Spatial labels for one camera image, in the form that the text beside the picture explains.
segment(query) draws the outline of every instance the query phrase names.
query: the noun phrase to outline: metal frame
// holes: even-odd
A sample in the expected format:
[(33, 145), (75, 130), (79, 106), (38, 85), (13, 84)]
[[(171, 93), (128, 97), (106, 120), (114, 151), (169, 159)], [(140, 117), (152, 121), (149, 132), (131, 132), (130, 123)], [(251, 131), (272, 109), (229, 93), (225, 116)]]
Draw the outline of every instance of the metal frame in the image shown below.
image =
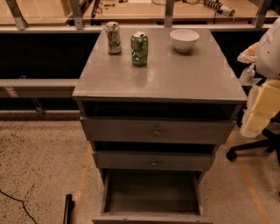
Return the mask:
[(270, 8), (272, 0), (262, 0), (261, 5), (256, 13), (256, 17), (252, 21), (252, 25), (256, 28), (260, 28), (263, 26), (266, 13)]
[(0, 98), (71, 98), (78, 79), (0, 80)]
[(16, 27), (0, 26), (1, 33), (100, 33), (103, 26), (85, 26), (82, 30), (77, 30), (74, 26), (46, 26), (28, 27), (19, 31)]
[(174, 12), (174, 0), (167, 0), (165, 6), (164, 27), (171, 28)]
[(79, 0), (69, 0), (71, 2), (71, 8), (73, 12), (73, 18), (75, 22), (75, 27), (77, 30), (82, 30), (84, 27), (81, 15), (81, 6)]
[(45, 108), (41, 102), (40, 99), (38, 98), (31, 98), (35, 107), (36, 107), (36, 110), (38, 112), (38, 115), (39, 115), (39, 119), (40, 120), (43, 120), (44, 116), (46, 115), (46, 111), (45, 111)]
[(12, 14), (12, 16), (15, 19), (15, 23), (16, 23), (16, 27), (22, 31), (25, 30), (27, 28), (27, 23), (23, 17), (23, 15), (21, 14), (20, 9), (18, 8), (18, 4), (16, 0), (6, 0), (9, 8), (10, 8), (10, 12)]

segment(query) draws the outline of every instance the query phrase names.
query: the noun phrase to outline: white object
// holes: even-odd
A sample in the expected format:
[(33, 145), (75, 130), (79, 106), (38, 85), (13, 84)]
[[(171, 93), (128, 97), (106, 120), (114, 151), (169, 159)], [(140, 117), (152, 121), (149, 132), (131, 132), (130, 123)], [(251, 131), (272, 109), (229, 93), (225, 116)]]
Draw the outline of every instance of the white object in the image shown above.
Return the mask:
[(251, 131), (246, 126), (242, 125), (240, 128), (240, 134), (243, 137), (254, 138), (254, 137), (257, 137), (260, 133)]
[(253, 137), (261, 134), (270, 119), (280, 111), (280, 80), (266, 80), (255, 93), (242, 119), (241, 134)]
[(256, 48), (258, 44), (259, 42), (256, 42), (249, 48), (247, 48), (244, 52), (241, 52), (237, 57), (237, 60), (245, 64), (256, 62)]
[(248, 93), (247, 109), (251, 110), (256, 102), (256, 97), (259, 93), (259, 86), (253, 85)]
[(181, 53), (188, 52), (193, 48), (200, 35), (196, 31), (177, 29), (170, 33), (173, 47)]
[(251, 83), (256, 74), (254, 68), (255, 68), (255, 63), (252, 63), (249, 67), (246, 67), (241, 73), (239, 80), (245, 84)]
[(232, 9), (230, 7), (227, 7), (224, 4), (220, 7), (220, 11), (221, 11), (221, 14), (226, 16), (226, 17), (232, 17), (235, 14), (234, 9)]
[(255, 68), (267, 78), (280, 79), (280, 17), (259, 41)]

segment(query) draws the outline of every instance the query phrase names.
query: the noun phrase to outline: office chair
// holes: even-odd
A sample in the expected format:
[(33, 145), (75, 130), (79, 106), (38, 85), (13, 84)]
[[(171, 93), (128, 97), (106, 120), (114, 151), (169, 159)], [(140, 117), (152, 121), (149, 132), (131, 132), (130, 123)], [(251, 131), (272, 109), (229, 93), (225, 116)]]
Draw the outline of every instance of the office chair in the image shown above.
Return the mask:
[[(280, 113), (278, 113), (274, 118), (270, 120), (271, 123), (280, 123)], [(280, 165), (280, 134), (275, 134), (267, 128), (262, 131), (262, 135), (267, 137), (267, 139), (253, 142), (245, 143), (231, 147), (227, 153), (227, 159), (231, 162), (234, 162), (237, 159), (237, 151), (251, 150), (255, 148), (268, 147), (267, 152), (271, 153), (276, 151), (278, 163)]]

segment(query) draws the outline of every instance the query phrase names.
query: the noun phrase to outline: speckled floor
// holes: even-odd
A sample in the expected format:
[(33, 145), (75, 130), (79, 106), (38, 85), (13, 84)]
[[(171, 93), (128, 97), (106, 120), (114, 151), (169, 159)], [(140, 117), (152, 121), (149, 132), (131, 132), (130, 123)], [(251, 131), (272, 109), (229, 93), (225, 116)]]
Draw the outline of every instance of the speckled floor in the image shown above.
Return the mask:
[[(279, 131), (279, 126), (272, 129)], [(230, 145), (247, 141), (235, 128), (216, 154), (199, 189), (205, 216), (215, 224), (278, 224), (280, 167), (265, 149), (240, 153), (230, 163)], [(102, 182), (77, 115), (0, 114), (0, 189), (23, 200), (38, 224), (61, 224), (68, 193), (79, 201), (76, 223), (90, 224), (101, 211)], [(20, 202), (0, 194), (0, 223), (34, 223)]]

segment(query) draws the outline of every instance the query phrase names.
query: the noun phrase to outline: aluminum can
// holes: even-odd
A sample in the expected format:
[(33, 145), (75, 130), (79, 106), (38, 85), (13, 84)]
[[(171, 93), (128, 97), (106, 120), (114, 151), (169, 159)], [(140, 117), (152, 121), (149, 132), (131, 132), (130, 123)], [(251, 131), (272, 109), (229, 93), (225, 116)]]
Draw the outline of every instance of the aluminum can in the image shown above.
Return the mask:
[(135, 66), (144, 66), (148, 59), (148, 37), (143, 31), (137, 31), (131, 37), (131, 56)]
[(107, 22), (105, 31), (108, 37), (108, 52), (120, 53), (122, 51), (122, 45), (119, 24), (115, 21)]

